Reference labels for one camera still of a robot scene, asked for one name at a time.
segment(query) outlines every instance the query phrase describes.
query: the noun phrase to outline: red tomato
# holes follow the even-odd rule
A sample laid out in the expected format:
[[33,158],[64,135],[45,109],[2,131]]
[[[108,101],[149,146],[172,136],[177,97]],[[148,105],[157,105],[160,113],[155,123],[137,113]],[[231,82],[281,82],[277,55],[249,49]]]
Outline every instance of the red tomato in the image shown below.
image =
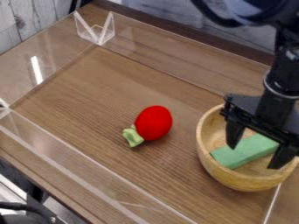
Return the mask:
[[163,137],[173,124],[171,112],[161,106],[152,106],[143,110],[135,119],[137,134],[147,141]]

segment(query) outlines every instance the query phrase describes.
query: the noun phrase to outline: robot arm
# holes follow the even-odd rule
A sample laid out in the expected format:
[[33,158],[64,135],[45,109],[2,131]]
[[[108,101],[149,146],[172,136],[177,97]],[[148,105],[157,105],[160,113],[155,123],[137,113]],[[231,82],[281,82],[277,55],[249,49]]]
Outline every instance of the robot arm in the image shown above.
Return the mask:
[[224,0],[232,18],[219,17],[201,0],[192,0],[219,25],[272,25],[276,30],[275,62],[264,78],[261,96],[228,94],[221,115],[227,121],[227,143],[235,149],[249,128],[280,143],[268,168],[281,168],[299,156],[299,1]]

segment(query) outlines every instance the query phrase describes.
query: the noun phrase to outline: tomato stem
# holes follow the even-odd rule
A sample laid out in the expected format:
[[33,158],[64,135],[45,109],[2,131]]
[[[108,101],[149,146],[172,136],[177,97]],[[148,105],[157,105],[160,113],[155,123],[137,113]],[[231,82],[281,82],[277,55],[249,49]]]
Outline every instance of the tomato stem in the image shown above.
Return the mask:
[[144,139],[136,132],[136,126],[132,125],[129,129],[124,129],[123,137],[128,141],[131,147],[136,147],[139,144],[143,143]]

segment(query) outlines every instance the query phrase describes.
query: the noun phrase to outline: sponge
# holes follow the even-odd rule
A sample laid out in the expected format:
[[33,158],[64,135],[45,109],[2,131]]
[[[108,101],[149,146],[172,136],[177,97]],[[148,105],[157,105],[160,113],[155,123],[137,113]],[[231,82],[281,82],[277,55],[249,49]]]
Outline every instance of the sponge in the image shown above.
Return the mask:
[[223,146],[209,154],[224,167],[233,170],[248,162],[272,154],[277,146],[277,142],[255,134],[240,140],[235,150]]

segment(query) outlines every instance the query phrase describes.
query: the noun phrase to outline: bowl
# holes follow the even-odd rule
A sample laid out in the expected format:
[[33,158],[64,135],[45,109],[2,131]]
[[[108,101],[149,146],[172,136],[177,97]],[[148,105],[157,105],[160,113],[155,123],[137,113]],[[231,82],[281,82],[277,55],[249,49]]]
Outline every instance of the bowl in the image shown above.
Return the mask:
[[[297,158],[281,169],[267,169],[272,155],[263,157],[235,170],[225,168],[211,156],[211,151],[225,144],[225,121],[220,115],[223,105],[212,108],[200,118],[196,129],[197,152],[200,162],[208,174],[227,187],[241,192],[264,191],[277,186],[292,173]],[[245,130],[243,137],[249,137],[255,132]]]

